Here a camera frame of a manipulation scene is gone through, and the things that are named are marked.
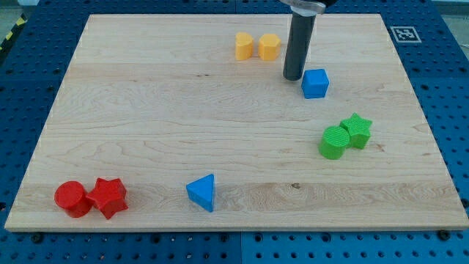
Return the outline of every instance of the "plastic toy block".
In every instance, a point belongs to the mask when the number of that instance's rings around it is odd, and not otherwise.
[[[125,189],[120,179],[104,180],[98,178],[95,188],[86,196],[94,202],[94,206],[110,219],[115,213],[128,209],[125,204]]]
[[[348,147],[365,148],[370,136],[372,136],[369,132],[372,123],[371,120],[361,118],[356,113],[353,113],[351,118],[342,120],[340,126],[350,135],[350,145]]]
[[[236,34],[236,60],[249,59],[254,51],[254,38],[245,32]]]
[[[68,181],[60,185],[53,198],[56,204],[73,218],[86,215],[93,205],[93,202],[86,198],[85,188],[77,181]]]
[[[305,71],[301,89],[306,99],[324,98],[328,87],[329,78],[324,69]]]
[[[259,39],[259,57],[262,60],[273,61],[280,54],[280,38],[276,34],[264,34]]]
[[[326,128],[322,135],[320,153],[327,159],[340,159],[349,143],[350,136],[345,129],[331,126]]]
[[[185,188],[192,202],[209,212],[213,212],[213,195],[215,193],[215,176],[213,174],[189,183]]]

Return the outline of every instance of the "blue cube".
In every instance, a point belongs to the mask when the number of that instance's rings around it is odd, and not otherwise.
[[[324,98],[328,87],[329,78],[324,69],[305,70],[301,89],[306,99]]]

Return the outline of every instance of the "red cylinder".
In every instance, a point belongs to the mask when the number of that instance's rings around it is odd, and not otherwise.
[[[77,181],[68,181],[60,185],[54,199],[56,204],[73,218],[86,215],[92,207],[92,202],[86,198],[85,188]]]

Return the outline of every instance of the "blue triangular prism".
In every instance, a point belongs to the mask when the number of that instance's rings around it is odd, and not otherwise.
[[[213,174],[189,183],[185,188],[192,202],[209,212],[213,212],[213,194],[215,190],[215,176]]]

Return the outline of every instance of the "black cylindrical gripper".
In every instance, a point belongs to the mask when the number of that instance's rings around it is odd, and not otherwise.
[[[290,81],[299,80],[303,76],[315,18],[315,15],[303,17],[296,12],[292,14],[292,24],[284,63],[284,77]]]

